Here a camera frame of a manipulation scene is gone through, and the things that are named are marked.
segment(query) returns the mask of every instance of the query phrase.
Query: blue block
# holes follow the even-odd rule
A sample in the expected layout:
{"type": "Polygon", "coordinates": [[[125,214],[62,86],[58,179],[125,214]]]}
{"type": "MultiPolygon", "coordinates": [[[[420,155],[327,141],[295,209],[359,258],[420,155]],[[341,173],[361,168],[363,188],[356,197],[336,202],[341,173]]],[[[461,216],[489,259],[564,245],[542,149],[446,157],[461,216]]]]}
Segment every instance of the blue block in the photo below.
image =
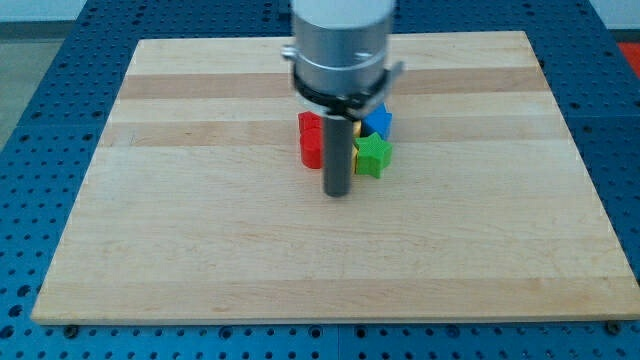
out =
{"type": "Polygon", "coordinates": [[[391,133],[392,118],[392,114],[387,112],[384,104],[378,106],[362,121],[362,136],[378,133],[383,140],[387,140],[391,133]]]}

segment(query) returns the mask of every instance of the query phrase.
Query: silver cylinder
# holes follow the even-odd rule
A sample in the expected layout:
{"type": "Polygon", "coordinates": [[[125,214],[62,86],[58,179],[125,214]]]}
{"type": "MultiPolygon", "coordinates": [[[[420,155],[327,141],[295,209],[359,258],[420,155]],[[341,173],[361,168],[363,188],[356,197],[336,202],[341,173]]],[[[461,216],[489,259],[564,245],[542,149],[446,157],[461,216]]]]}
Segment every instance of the silver cylinder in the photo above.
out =
{"type": "Polygon", "coordinates": [[[333,96],[367,90],[384,74],[394,0],[293,0],[296,75],[333,96]]]}

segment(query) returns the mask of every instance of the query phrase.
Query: wooden cutting board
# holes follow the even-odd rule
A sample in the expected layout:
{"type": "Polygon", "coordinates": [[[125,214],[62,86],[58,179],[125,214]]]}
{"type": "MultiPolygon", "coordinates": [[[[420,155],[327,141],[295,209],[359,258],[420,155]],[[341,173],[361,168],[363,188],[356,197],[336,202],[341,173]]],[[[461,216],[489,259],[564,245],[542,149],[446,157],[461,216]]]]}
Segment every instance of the wooden cutting board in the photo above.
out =
{"type": "Polygon", "coordinates": [[[638,318],[524,33],[392,36],[392,164],[343,199],[300,162],[290,42],[138,44],[34,320],[638,318]]]}

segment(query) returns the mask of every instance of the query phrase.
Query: green star block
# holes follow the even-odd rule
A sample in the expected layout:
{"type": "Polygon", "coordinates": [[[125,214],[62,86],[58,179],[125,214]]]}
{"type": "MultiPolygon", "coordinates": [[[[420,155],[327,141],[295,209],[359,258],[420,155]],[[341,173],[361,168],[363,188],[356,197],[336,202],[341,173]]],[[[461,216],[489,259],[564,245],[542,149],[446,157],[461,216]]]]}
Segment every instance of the green star block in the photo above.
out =
{"type": "Polygon", "coordinates": [[[356,174],[369,174],[379,179],[382,169],[391,163],[393,146],[382,140],[378,133],[373,133],[365,138],[356,138],[356,147],[356,174]]]}

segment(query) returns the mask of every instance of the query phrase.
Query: red block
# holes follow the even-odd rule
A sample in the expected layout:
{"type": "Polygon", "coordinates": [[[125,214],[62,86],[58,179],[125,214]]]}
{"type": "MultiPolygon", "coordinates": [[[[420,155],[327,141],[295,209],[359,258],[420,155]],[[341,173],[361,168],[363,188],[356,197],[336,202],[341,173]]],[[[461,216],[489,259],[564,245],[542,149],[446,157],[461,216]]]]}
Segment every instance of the red block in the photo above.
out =
{"type": "Polygon", "coordinates": [[[640,43],[619,43],[618,46],[640,78],[640,43]]]}
{"type": "Polygon", "coordinates": [[[311,111],[298,114],[298,127],[300,134],[307,129],[322,129],[322,118],[311,111]]]}
{"type": "Polygon", "coordinates": [[[322,168],[322,129],[310,128],[300,136],[302,163],[310,169],[322,168]]]}

